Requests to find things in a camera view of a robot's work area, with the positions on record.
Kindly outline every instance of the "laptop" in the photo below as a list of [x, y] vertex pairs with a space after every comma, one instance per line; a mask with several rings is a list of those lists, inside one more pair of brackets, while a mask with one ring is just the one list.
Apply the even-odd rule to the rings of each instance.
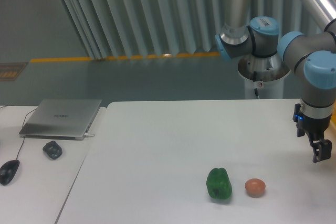
[[19, 132], [20, 137], [83, 140], [101, 100], [44, 99]]

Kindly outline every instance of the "green bell pepper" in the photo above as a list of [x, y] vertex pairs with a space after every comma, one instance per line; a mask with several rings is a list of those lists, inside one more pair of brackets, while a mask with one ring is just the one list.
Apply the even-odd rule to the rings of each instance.
[[210, 197], [214, 199], [227, 199], [232, 193], [229, 176], [224, 168], [214, 168], [210, 171], [206, 187]]

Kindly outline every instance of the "logo on laptop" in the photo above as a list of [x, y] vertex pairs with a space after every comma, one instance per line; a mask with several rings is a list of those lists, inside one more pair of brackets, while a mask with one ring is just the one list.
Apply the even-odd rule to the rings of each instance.
[[67, 118], [69, 115], [54, 115], [55, 118]]

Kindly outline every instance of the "egg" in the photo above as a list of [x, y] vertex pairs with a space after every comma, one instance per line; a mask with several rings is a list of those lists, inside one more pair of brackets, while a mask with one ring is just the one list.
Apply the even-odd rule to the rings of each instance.
[[265, 192], [266, 184], [261, 179], [252, 178], [246, 181], [245, 188], [251, 196], [261, 196]]

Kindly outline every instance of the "black computer mouse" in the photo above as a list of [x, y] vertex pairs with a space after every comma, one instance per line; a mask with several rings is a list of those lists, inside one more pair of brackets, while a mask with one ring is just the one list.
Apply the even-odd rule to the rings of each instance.
[[62, 155], [62, 148], [55, 141], [47, 143], [43, 147], [43, 151], [53, 160]]
[[14, 178], [17, 169], [19, 168], [19, 160], [11, 160], [6, 162], [0, 167], [0, 184], [3, 186], [9, 184]]

